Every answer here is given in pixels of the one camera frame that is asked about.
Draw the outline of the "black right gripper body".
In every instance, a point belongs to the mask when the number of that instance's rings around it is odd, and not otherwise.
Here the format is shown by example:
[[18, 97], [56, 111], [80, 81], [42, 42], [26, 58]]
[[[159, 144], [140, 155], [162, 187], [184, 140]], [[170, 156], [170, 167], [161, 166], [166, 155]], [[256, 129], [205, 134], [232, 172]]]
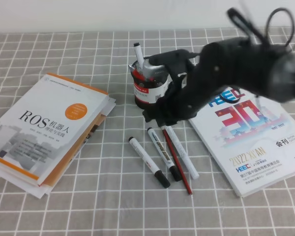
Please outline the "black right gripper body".
[[157, 102], [157, 122], [176, 123], [197, 112], [224, 88], [234, 87], [268, 96], [268, 75], [273, 65], [273, 47], [249, 40], [209, 43], [200, 52], [199, 63], [187, 70], [187, 84], [174, 80]]

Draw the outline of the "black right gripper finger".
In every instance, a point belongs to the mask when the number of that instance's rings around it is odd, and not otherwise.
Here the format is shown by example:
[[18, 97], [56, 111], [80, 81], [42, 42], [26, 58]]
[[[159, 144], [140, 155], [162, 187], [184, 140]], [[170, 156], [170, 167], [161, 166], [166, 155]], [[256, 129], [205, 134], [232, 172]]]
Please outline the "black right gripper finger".
[[159, 127], [163, 127], [163, 126], [172, 126], [172, 125], [176, 125], [179, 122], [179, 120], [163, 120], [163, 119], [156, 119], [156, 123]]

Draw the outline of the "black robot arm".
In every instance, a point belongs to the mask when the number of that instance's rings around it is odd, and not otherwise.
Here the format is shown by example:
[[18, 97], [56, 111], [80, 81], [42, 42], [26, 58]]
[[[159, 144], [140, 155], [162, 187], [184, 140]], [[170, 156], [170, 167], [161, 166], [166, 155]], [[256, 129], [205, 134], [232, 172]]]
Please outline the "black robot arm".
[[175, 50], [149, 58], [172, 78], [164, 96], [143, 111], [146, 122], [170, 126], [194, 118], [225, 88], [244, 89], [284, 103], [295, 99], [295, 53], [284, 45], [253, 44], [242, 37], [213, 42], [198, 53]]

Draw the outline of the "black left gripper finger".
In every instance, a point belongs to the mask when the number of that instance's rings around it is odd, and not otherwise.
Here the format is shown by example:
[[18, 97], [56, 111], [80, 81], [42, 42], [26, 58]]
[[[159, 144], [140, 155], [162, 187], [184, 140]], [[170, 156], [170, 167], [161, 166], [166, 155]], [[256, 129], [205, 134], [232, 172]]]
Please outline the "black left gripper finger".
[[152, 120], [159, 122], [162, 119], [162, 114], [156, 110], [144, 110], [143, 117], [146, 123], [151, 122]]

